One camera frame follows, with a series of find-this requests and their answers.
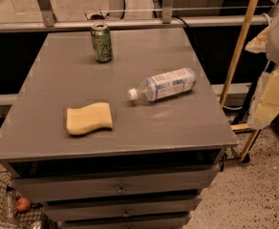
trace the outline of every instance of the bottle cap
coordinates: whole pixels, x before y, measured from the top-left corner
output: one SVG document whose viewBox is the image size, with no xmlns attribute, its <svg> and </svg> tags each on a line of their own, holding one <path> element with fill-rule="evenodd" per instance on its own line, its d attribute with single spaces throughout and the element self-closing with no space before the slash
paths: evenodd
<svg viewBox="0 0 279 229">
<path fill-rule="evenodd" d="M 136 100 L 136 99 L 139 98 L 138 92 L 135 88 L 130 89 L 128 93 L 129 93 L 129 99 L 130 100 Z"/>
</svg>

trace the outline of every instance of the sponge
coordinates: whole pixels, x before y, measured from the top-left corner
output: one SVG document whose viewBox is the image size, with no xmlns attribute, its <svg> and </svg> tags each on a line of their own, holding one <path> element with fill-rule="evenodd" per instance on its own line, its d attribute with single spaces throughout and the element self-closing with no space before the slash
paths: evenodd
<svg viewBox="0 0 279 229">
<path fill-rule="evenodd" d="M 67 131 L 70 135 L 84 135 L 99 128 L 113 129 L 110 105 L 94 103 L 79 109 L 67 109 Z"/>
</svg>

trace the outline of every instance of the floor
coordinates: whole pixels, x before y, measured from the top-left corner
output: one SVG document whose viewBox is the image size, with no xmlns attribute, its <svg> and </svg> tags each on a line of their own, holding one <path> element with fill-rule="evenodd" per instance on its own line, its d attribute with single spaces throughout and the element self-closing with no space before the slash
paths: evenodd
<svg viewBox="0 0 279 229">
<path fill-rule="evenodd" d="M 83 0 L 54 1 L 54 10 L 63 20 L 85 20 L 85 12 L 98 12 L 101 8 L 75 4 Z M 71 16 L 64 18 L 64 11 L 69 7 Z M 143 18 L 151 16 L 150 13 L 133 14 Z M 0 22 L 28 20 L 41 21 L 35 0 L 0 0 Z M 248 136 L 238 135 L 237 153 L 242 151 Z M 203 190 L 202 199 L 184 229 L 279 228 L 279 138 L 276 133 L 270 127 L 262 131 L 250 151 L 250 163 L 229 160 L 225 170 Z"/>
</svg>

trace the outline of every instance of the soda can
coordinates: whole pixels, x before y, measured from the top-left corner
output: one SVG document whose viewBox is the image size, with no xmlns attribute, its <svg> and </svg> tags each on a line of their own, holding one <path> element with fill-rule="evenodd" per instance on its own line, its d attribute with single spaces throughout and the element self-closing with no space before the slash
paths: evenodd
<svg viewBox="0 0 279 229">
<path fill-rule="evenodd" d="M 95 23 L 91 28 L 95 58 L 98 62 L 109 62 L 112 60 L 111 34 L 107 24 Z"/>
</svg>

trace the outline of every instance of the drawer handle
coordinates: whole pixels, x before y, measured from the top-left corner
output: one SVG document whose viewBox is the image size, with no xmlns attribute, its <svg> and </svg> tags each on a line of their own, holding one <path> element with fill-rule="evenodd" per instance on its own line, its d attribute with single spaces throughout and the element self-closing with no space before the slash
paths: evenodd
<svg viewBox="0 0 279 229">
<path fill-rule="evenodd" d="M 124 213 L 123 213 L 123 215 L 122 215 L 124 218 L 129 218 L 130 217 L 130 214 L 127 212 L 127 211 L 125 211 Z"/>
<path fill-rule="evenodd" d="M 122 185 L 120 185 L 119 189 L 118 189 L 118 194 L 119 195 L 125 195 L 127 193 L 127 190 L 125 190 Z"/>
</svg>

